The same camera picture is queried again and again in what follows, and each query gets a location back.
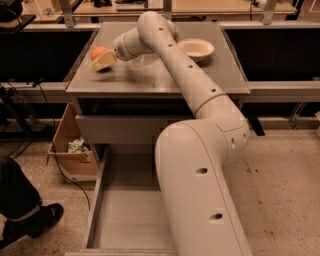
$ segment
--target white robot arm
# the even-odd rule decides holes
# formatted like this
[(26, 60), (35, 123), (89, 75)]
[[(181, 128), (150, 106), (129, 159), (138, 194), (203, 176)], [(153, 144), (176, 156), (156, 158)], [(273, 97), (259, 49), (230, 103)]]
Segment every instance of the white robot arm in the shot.
[(167, 127), (156, 144), (156, 169), (180, 256), (250, 256), (222, 167), (245, 149), (246, 119), (224, 91), (176, 44), (178, 29), (156, 12), (114, 41), (127, 61), (159, 55), (195, 120)]

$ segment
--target shoe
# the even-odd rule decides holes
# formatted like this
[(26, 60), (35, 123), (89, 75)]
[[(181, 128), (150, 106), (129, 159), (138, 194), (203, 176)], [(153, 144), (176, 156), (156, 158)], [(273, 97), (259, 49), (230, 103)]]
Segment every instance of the shoe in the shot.
[(60, 204), (40, 206), (40, 210), (26, 220), (19, 222), (7, 220), (2, 233), (3, 240), (16, 241), (25, 235), (37, 238), (53, 227), (62, 215), (63, 207)]

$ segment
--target concrete floor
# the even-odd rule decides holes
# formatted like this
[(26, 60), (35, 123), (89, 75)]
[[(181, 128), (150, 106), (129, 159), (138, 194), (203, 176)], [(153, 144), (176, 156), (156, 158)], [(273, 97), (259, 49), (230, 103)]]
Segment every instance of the concrete floor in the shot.
[[(0, 141), (11, 152), (20, 141)], [(88, 217), (85, 196), (61, 176), (49, 142), (34, 142), (16, 161), (39, 190), (44, 204), (61, 203), (58, 225), (38, 239), (22, 238), (2, 256), (64, 255), (81, 250)], [(244, 155), (224, 169), (254, 256), (319, 255), (320, 139), (315, 130), (251, 133)], [(83, 182), (89, 198), (94, 182)]]

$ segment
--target table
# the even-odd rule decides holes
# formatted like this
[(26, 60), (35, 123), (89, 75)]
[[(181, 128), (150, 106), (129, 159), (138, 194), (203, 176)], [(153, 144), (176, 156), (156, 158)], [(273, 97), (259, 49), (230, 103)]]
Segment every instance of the table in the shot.
[[(172, 15), (173, 16), (189, 16), (189, 15), (248, 15), (250, 14), (250, 3), (244, 0), (173, 0)], [(277, 3), (275, 14), (294, 14), (296, 9), (288, 2)], [(105, 17), (119, 19), (123, 17), (138, 17), (142, 11), (117, 11), (116, 4), (110, 7), (93, 7), (93, 2), (84, 1), (74, 11), (75, 16), (88, 17)], [(262, 14), (261, 8), (252, 7), (252, 13)]]

